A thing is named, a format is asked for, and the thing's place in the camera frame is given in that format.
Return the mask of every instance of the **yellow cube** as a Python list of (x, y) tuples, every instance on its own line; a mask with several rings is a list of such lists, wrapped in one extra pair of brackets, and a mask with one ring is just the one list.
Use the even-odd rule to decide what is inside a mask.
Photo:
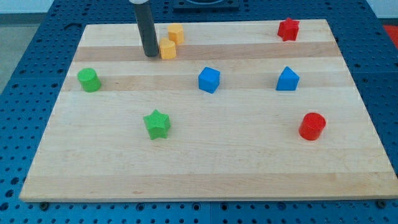
[(173, 59), (177, 56), (175, 43), (166, 37), (163, 37), (159, 42), (160, 57), (162, 59)]
[(176, 45), (184, 42), (184, 29), (181, 24), (173, 23), (167, 27), (169, 39), (174, 41)]

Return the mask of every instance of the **toy block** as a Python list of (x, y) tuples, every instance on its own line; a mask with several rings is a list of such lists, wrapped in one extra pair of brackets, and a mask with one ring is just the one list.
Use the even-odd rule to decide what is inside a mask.
[(173, 23), (167, 27), (169, 32), (169, 39), (174, 41), (176, 45), (184, 42), (184, 29), (181, 24)]
[(214, 93), (219, 85), (219, 71), (209, 67), (205, 67), (205, 69), (203, 69), (203, 71), (201, 71), (201, 73), (199, 74), (199, 89), (208, 93)]
[(81, 87), (84, 91), (91, 93), (101, 88), (101, 82), (97, 73), (92, 68), (84, 68), (77, 74)]
[(154, 110), (152, 114), (144, 117), (144, 122), (151, 140), (156, 138), (167, 138), (167, 132), (171, 127), (170, 119), (167, 114), (162, 114)]
[(278, 79), (278, 84), (276, 85), (277, 91), (294, 91), (297, 88), (300, 77), (293, 72), (289, 67), (285, 67), (282, 74), (280, 74)]
[(319, 138), (323, 128), (326, 126), (326, 120), (318, 113), (308, 113), (304, 116), (298, 132), (306, 140), (314, 141)]
[(162, 38), (159, 43), (160, 57), (162, 59), (173, 59), (177, 56), (177, 50), (175, 49), (175, 43), (166, 37)]
[(291, 18), (287, 18), (285, 21), (280, 22), (278, 36), (282, 38), (283, 41), (286, 40), (296, 40), (297, 33), (299, 32), (300, 21), (294, 21)]

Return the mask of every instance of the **red star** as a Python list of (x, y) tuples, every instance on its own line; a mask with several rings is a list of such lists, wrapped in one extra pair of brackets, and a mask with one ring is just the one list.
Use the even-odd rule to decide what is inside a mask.
[(296, 40), (297, 33), (299, 32), (300, 21), (294, 21), (291, 18), (287, 18), (285, 21), (280, 22), (278, 36), (283, 41)]

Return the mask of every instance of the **wood grain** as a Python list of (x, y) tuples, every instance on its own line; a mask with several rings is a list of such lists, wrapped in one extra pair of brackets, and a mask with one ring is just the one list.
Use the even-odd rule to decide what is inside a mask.
[[(184, 24), (174, 60), (143, 56), (132, 24), (87, 26), (20, 198), (27, 202), (341, 200), (395, 198), (398, 180), (325, 20)], [(156, 24), (167, 33), (167, 24)], [(221, 71), (214, 94), (198, 74)], [(300, 75), (275, 91), (285, 66)], [(97, 71), (100, 91), (76, 78)], [(142, 117), (170, 115), (151, 141)], [(298, 134), (321, 113), (317, 141)]]

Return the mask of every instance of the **green cylinder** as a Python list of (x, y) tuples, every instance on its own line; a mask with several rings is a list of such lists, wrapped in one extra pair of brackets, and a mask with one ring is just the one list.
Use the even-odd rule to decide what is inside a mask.
[(91, 93), (101, 88), (101, 81), (97, 77), (97, 73), (92, 68), (84, 68), (77, 74), (77, 79), (83, 87), (83, 90)]

